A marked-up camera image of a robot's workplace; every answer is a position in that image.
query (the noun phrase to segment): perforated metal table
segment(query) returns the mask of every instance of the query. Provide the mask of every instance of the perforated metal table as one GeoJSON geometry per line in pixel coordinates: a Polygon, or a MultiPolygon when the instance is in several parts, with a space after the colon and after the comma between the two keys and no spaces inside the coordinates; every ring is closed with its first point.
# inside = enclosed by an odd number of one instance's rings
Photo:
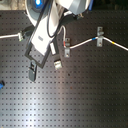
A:
{"type": "MultiPolygon", "coordinates": [[[[128,11],[93,11],[68,24],[72,45],[95,37],[97,27],[105,36],[128,47],[128,11]]],[[[30,25],[22,11],[0,12],[0,34],[13,34],[30,25]]],[[[4,128],[127,128],[128,52],[104,41],[71,51],[64,58],[63,32],[58,45],[63,68],[55,71],[50,54],[37,80],[28,79],[27,40],[0,40],[0,126],[4,128]]]]}

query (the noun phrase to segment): white wire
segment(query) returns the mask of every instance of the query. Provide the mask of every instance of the white wire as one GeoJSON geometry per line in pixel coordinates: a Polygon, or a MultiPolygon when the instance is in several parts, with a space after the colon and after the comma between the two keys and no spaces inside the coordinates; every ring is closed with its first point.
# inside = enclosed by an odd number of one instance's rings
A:
{"type": "Polygon", "coordinates": [[[60,30],[59,30],[59,32],[58,32],[58,34],[60,34],[60,32],[61,32],[62,28],[63,28],[63,30],[64,30],[63,41],[65,41],[65,38],[66,38],[66,28],[65,28],[65,26],[61,26],[61,28],[60,28],[60,30]]]}
{"type": "Polygon", "coordinates": [[[5,36],[0,36],[0,39],[3,39],[3,38],[10,38],[10,37],[17,37],[17,36],[19,36],[19,34],[5,35],[5,36]]]}
{"type": "Polygon", "coordinates": [[[80,44],[77,44],[77,45],[75,45],[75,46],[71,46],[70,49],[79,47],[79,46],[81,46],[81,45],[83,45],[83,44],[86,44],[86,43],[88,43],[88,42],[90,42],[90,41],[92,41],[92,39],[86,40],[86,41],[84,41],[84,42],[82,42],[82,43],[80,43],[80,44]]]}
{"type": "Polygon", "coordinates": [[[117,44],[117,43],[113,42],[112,40],[110,40],[110,39],[108,39],[108,38],[106,38],[106,37],[104,37],[104,40],[107,40],[107,41],[110,42],[111,44],[114,44],[114,45],[116,45],[116,46],[118,46],[118,47],[120,47],[120,48],[122,48],[122,49],[128,51],[128,48],[126,48],[126,47],[124,47],[124,46],[122,46],[122,45],[120,45],[120,44],[117,44]]]}

